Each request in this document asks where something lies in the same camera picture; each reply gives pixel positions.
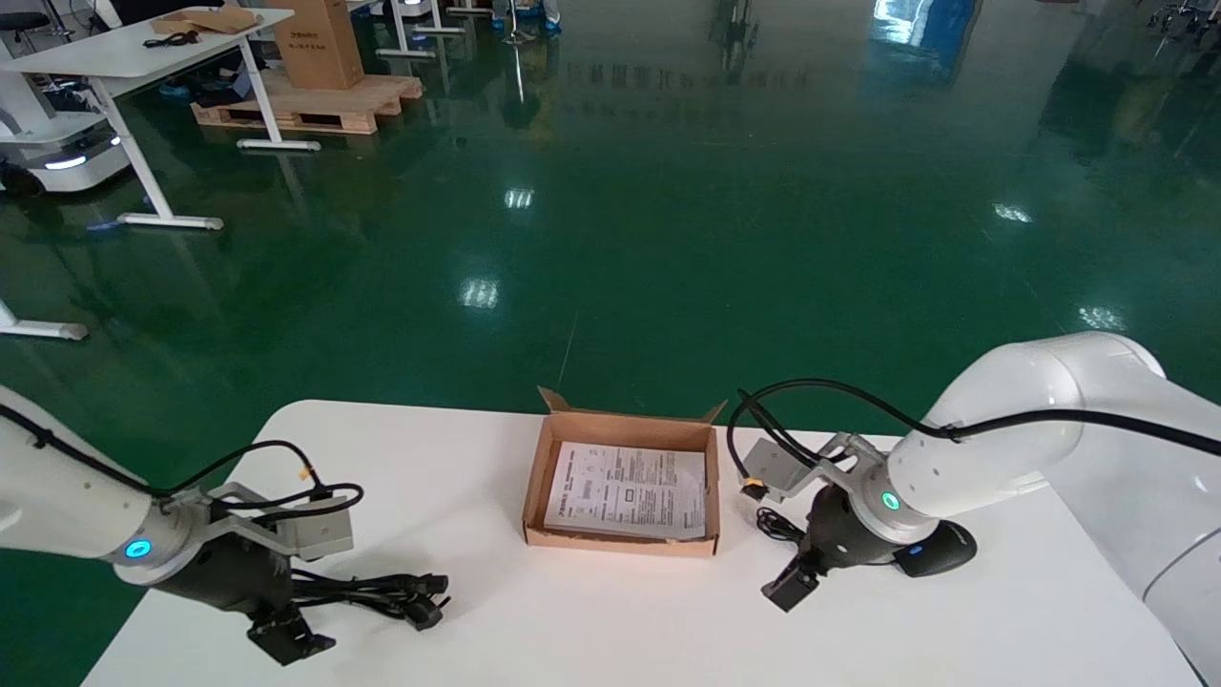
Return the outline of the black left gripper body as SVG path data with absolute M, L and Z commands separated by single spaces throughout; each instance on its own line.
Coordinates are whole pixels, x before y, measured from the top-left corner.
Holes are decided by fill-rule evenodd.
M 294 606 L 289 556 L 248 539 L 211 539 L 150 574 L 150 591 L 245 616 Z

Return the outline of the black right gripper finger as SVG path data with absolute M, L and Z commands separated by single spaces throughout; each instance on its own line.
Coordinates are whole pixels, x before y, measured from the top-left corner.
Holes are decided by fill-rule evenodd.
M 759 587 L 759 592 L 781 613 L 792 613 L 799 603 L 818 588 L 821 577 L 823 577 L 821 564 L 790 561 L 777 578 Z

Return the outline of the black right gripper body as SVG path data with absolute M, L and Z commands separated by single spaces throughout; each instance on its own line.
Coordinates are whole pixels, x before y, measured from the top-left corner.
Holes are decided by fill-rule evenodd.
M 801 565 L 814 574 L 889 561 L 902 544 L 880 538 L 852 510 L 849 491 L 827 486 L 813 495 L 801 541 Z

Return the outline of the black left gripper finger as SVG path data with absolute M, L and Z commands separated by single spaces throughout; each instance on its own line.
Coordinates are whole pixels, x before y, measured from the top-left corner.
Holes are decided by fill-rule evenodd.
M 294 603 L 249 614 L 249 620 L 248 639 L 280 666 L 316 656 L 337 644 L 332 636 L 315 635 Z

